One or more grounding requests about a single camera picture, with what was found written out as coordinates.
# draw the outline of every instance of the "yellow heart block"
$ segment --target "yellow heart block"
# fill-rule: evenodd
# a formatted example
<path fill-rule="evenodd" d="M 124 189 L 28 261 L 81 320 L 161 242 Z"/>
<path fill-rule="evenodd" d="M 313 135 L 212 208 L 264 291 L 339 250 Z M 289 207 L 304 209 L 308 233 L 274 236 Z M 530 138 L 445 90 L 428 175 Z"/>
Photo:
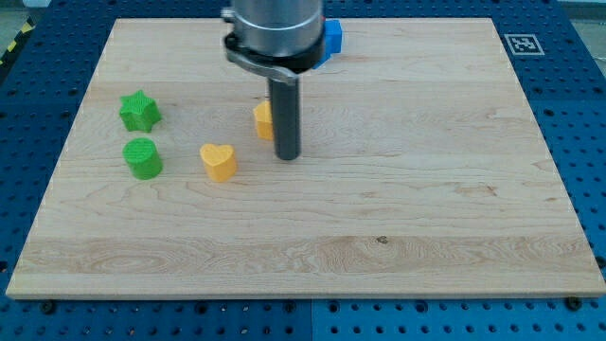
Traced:
<path fill-rule="evenodd" d="M 274 140 L 274 124 L 272 123 L 272 106 L 269 100 L 264 100 L 253 111 L 258 138 Z"/>
<path fill-rule="evenodd" d="M 236 151 L 231 145 L 205 144 L 200 148 L 200 157 L 205 164 L 206 174 L 213 181 L 227 181 L 238 170 Z"/>

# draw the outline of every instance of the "wooden board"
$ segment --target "wooden board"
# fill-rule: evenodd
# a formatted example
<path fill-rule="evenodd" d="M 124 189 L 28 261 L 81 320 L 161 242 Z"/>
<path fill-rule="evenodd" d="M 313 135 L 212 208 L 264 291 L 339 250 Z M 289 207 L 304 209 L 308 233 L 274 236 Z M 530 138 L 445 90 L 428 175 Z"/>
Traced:
<path fill-rule="evenodd" d="M 27 244 L 13 298 L 599 296 L 604 280 L 489 19 L 344 20 L 302 84 L 303 153 L 274 157 L 265 80 L 219 20 L 118 20 Z M 164 119 L 128 133 L 142 88 Z M 122 156 L 153 139 L 164 171 Z M 235 146 L 210 182 L 198 149 Z"/>

